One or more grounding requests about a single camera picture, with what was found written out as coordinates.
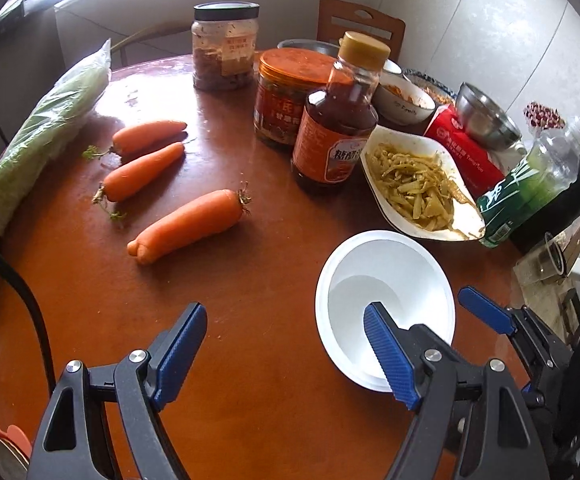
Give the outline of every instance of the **table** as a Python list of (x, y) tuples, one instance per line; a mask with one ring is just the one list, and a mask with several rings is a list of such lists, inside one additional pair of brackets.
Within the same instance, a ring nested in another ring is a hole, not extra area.
[[(255, 88), (195, 92), (191, 57), (119, 70), (93, 117), (41, 175), (11, 221), (0, 251), (36, 295), (57, 375), (74, 358), (117, 362), (170, 328), (190, 301), (209, 326), (177, 402), (163, 412), (193, 479), (382, 479), (411, 415), (388, 394), (348, 380), (330, 362), (314, 319), (314, 291), (329, 254), (346, 238), (387, 229), (360, 171), (329, 197), (303, 192), (287, 152), (255, 138)], [(118, 165), (79, 155), (107, 146), (123, 123), (188, 122), (185, 159), (122, 205), (122, 226), (90, 204)], [(141, 267), (125, 246), (189, 200), (249, 182), (251, 215), (231, 230)], [(505, 304), (518, 253), (511, 244), (423, 242), (456, 294), (474, 285)], [(454, 347), (483, 363), (499, 357), (526, 376), (504, 336), (457, 308)], [(36, 433), (46, 385), (27, 312), (0, 282), (0, 424)], [(116, 409), (109, 410), (123, 473), (135, 476)], [(444, 456), (437, 475), (449, 478)]]

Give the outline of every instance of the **orange carrot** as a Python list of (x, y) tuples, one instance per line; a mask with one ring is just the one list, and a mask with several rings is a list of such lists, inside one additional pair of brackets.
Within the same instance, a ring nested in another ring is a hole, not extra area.
[(83, 152), (84, 158), (100, 158), (106, 153), (127, 155), (140, 152), (150, 144), (168, 139), (185, 130), (187, 123), (183, 121), (160, 120), (149, 123), (126, 126), (112, 136), (112, 146), (106, 152), (100, 152), (96, 146), (88, 146)]
[(151, 264), (175, 249), (229, 229), (249, 201), (245, 189), (221, 189), (200, 196), (143, 230), (128, 244), (128, 254), (140, 264)]
[(140, 156), (117, 168), (101, 182), (92, 199), (96, 204), (105, 196), (110, 202), (121, 202), (154, 180), (185, 152), (183, 142), (174, 142), (162, 150)]

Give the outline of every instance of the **gold bottle cap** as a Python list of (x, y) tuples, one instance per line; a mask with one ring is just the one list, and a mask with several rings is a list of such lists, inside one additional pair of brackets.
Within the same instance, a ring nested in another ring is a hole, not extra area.
[(360, 32), (347, 31), (341, 41), (339, 57), (366, 70), (380, 72), (390, 56), (390, 47)]

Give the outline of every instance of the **blue gripper pad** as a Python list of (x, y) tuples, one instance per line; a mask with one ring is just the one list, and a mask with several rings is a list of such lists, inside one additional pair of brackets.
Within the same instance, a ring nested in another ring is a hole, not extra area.
[(177, 398), (206, 330), (205, 307), (191, 303), (172, 329), (157, 339), (158, 348), (150, 351), (147, 382), (153, 388), (150, 398), (158, 412)]
[(481, 319), (497, 334), (512, 335), (515, 326), (509, 313), (471, 286), (464, 286), (456, 295), (459, 304)]
[(415, 389), (414, 369), (375, 305), (370, 303), (363, 313), (365, 335), (379, 360), (394, 398), (404, 402), (409, 410), (413, 410), (421, 399)]

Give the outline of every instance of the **metal bolt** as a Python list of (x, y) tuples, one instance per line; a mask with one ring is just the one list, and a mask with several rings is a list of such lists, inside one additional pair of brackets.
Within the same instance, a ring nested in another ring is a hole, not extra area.
[(130, 361), (133, 363), (140, 363), (147, 357), (145, 350), (134, 350), (130, 354)]
[(425, 358), (431, 363), (438, 363), (441, 361), (441, 352), (435, 350), (434, 348), (428, 348), (423, 354)]
[(506, 369), (506, 365), (501, 359), (493, 359), (490, 361), (490, 368), (493, 372), (502, 372)]
[(81, 361), (77, 361), (76, 359), (74, 359), (74, 361), (70, 361), (68, 363), (65, 369), (71, 374), (73, 374), (74, 372), (81, 370)]

